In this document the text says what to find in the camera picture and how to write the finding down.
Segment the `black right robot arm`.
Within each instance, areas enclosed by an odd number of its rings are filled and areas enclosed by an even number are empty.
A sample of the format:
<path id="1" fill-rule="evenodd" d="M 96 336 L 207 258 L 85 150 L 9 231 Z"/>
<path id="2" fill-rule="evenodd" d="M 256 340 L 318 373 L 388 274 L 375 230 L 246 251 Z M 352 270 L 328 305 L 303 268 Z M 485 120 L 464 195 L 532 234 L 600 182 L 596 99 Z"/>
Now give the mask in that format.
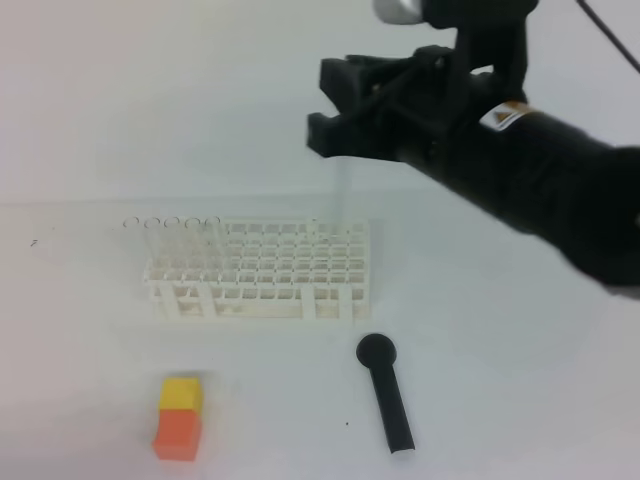
<path id="1" fill-rule="evenodd" d="M 532 1 L 378 1 L 395 25 L 452 29 L 451 48 L 321 62 L 336 115 L 307 119 L 325 158 L 403 163 L 555 247 L 613 294 L 639 295 L 639 151 L 542 111 L 524 92 Z"/>

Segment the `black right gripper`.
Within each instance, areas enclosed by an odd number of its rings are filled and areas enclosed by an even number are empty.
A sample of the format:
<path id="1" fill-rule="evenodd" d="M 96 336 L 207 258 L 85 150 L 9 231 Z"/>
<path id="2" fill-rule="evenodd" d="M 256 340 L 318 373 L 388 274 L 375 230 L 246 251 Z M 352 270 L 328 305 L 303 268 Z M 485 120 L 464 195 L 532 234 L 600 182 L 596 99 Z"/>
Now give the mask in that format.
<path id="1" fill-rule="evenodd" d="M 475 106 L 472 71 L 491 66 L 489 97 L 526 100 L 528 70 L 526 22 L 536 1 L 422 1 L 424 24 L 454 29 L 453 50 L 443 61 L 442 90 L 430 98 L 417 118 L 434 139 L 453 132 Z M 404 112 L 398 104 L 418 69 L 415 57 L 391 59 L 348 55 L 323 59 L 319 87 L 338 116 L 313 113 L 307 117 L 307 146 L 323 158 L 355 157 L 397 161 L 395 127 L 379 116 L 359 116 L 369 110 Z"/>

